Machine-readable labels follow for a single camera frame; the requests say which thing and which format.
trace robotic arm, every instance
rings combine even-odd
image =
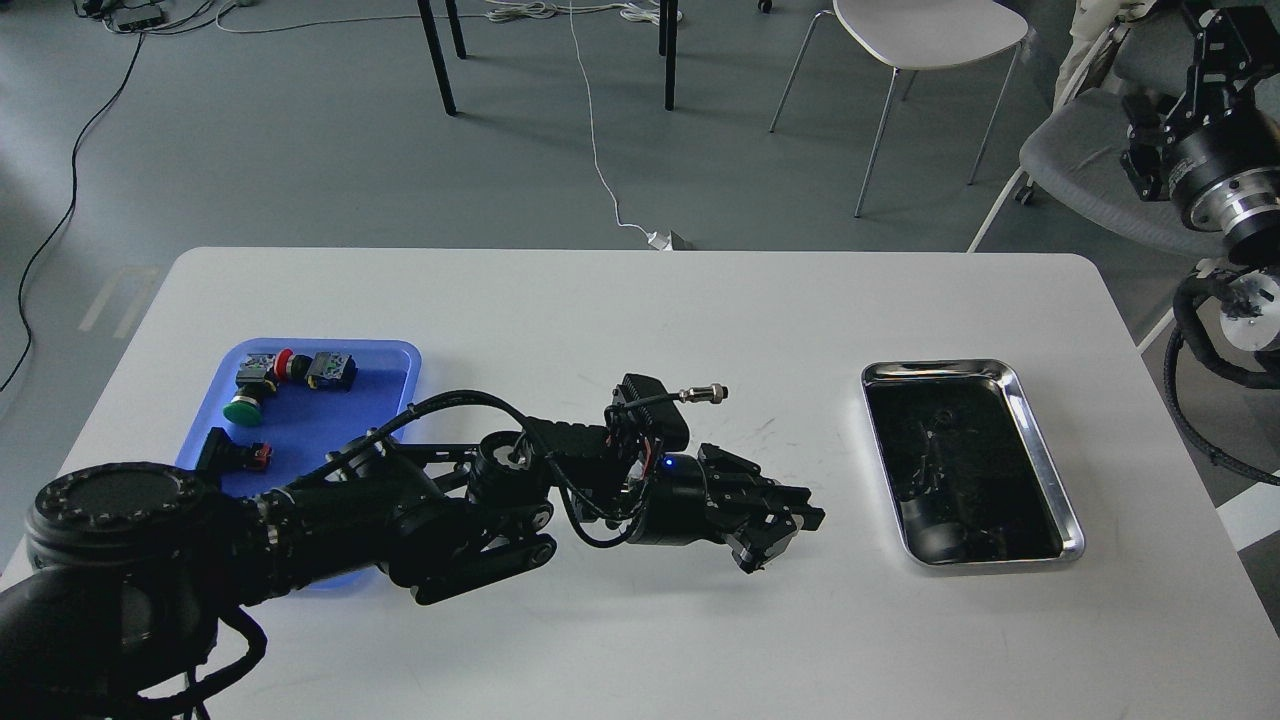
[[[119,462],[47,484],[28,512],[36,573],[0,594],[0,707],[36,719],[150,719],[202,712],[202,702],[262,659],[266,637],[244,612],[307,584],[370,565],[420,605],[547,564],[543,533],[558,488],[575,532],[622,542],[728,544],[753,573],[824,512],[713,445],[681,455],[689,427],[675,402],[721,402],[718,384],[668,393],[628,374],[604,425],[522,415],[475,391],[438,395],[330,454],[316,470],[251,498],[220,491],[225,436],[200,468]],[[518,430],[477,445],[403,445],[390,434],[460,405],[506,411]],[[429,465],[451,465],[429,475]],[[584,525],[614,530],[598,539]],[[219,621],[246,655],[195,682]],[[142,689],[187,674],[168,698]]]
[[[1185,343],[1224,379],[1280,389],[1280,126],[1254,102],[1258,83],[1280,72],[1280,33],[1262,6],[1176,5],[1194,37],[1185,90],[1158,101],[1125,97],[1129,150],[1121,164],[1142,200],[1171,200],[1188,228],[1221,232],[1229,265],[1203,266],[1174,292],[1178,327],[1165,355],[1165,397],[1179,429],[1215,464],[1276,484],[1196,432],[1179,405],[1176,369]],[[1210,299],[1219,302],[1222,334],[1252,352],[1261,370],[1235,365],[1213,347],[1198,315]]]

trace metal tray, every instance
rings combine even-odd
[[[863,393],[902,546],[929,565],[1075,560],[1084,533],[1014,370],[877,363]]]

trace power adapter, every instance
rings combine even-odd
[[[155,5],[142,8],[120,8],[111,13],[111,24],[120,32],[147,29],[164,23],[164,10]]]
[[[689,243],[685,238],[676,234],[676,231],[667,232],[652,232],[646,233],[649,237],[649,247],[654,250],[692,250],[694,246]]]

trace table leg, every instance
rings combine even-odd
[[[453,50],[462,60],[467,59],[467,45],[462,41],[462,23],[458,22],[457,0],[444,0],[444,9],[449,14],[449,31],[453,32]]]
[[[440,36],[435,32],[435,18],[431,17],[431,0],[417,0],[417,12],[422,15],[422,29],[426,31],[426,45],[431,50],[431,65],[435,67],[435,81],[440,85],[440,100],[444,113],[457,115],[453,105],[453,88],[449,87],[449,73],[444,68],[444,54],[440,51]]]
[[[676,105],[676,26],[680,17],[678,0],[666,0],[667,4],[667,101],[663,105],[671,110]]]
[[[658,54],[667,54],[667,3],[658,0]]]

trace cable connector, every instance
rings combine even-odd
[[[667,232],[650,232],[645,233],[649,238],[649,247],[654,250],[692,250],[694,246],[690,245],[685,238],[676,234],[676,231]]]
[[[710,402],[712,405],[719,405],[728,397],[728,388],[719,383],[712,383],[710,387],[691,387],[676,395],[680,396],[678,400],[681,402]]]

